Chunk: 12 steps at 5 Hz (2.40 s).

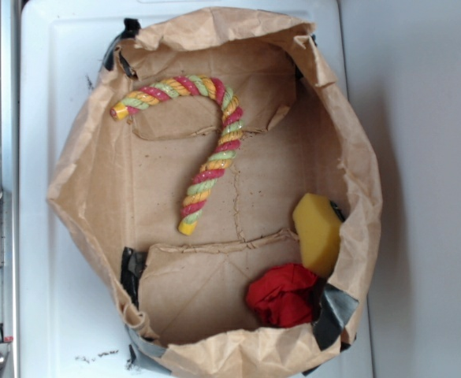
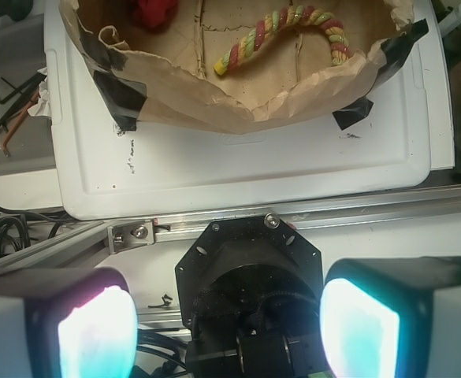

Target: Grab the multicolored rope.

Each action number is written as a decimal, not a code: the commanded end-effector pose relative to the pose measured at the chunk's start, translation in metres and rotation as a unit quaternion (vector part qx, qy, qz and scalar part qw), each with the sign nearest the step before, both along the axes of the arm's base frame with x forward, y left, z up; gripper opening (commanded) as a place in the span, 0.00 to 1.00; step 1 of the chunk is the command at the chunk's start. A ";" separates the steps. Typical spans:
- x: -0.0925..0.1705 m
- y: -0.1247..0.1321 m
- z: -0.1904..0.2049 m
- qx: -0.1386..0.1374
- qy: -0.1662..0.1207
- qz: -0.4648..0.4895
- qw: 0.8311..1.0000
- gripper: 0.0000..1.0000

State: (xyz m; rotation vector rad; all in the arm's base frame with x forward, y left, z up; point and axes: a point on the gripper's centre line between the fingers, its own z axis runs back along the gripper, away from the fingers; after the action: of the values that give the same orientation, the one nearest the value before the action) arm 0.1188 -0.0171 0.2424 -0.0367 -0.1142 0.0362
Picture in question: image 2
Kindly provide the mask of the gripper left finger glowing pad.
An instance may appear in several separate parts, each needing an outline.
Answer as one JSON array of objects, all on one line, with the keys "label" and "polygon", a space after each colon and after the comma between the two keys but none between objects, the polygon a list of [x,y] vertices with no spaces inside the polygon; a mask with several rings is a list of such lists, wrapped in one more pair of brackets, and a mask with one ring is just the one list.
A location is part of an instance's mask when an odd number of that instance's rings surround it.
[{"label": "gripper left finger glowing pad", "polygon": [[138,316],[111,268],[0,268],[0,377],[127,377]]}]

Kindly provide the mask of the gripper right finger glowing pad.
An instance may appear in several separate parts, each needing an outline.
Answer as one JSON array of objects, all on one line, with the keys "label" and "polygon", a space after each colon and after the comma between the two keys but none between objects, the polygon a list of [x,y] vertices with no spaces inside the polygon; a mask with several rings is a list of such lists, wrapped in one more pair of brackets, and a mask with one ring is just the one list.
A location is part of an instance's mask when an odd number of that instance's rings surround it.
[{"label": "gripper right finger glowing pad", "polygon": [[461,377],[461,256],[336,261],[320,329],[336,377]]}]

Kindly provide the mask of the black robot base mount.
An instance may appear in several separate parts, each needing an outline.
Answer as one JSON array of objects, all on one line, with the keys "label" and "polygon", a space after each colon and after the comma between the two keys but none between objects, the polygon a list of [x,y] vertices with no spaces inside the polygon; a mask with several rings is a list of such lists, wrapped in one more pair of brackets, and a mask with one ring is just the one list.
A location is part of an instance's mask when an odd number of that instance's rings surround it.
[{"label": "black robot base mount", "polygon": [[321,252],[300,234],[232,240],[211,254],[195,241],[175,273],[196,377],[308,377],[327,370],[319,326]]}]

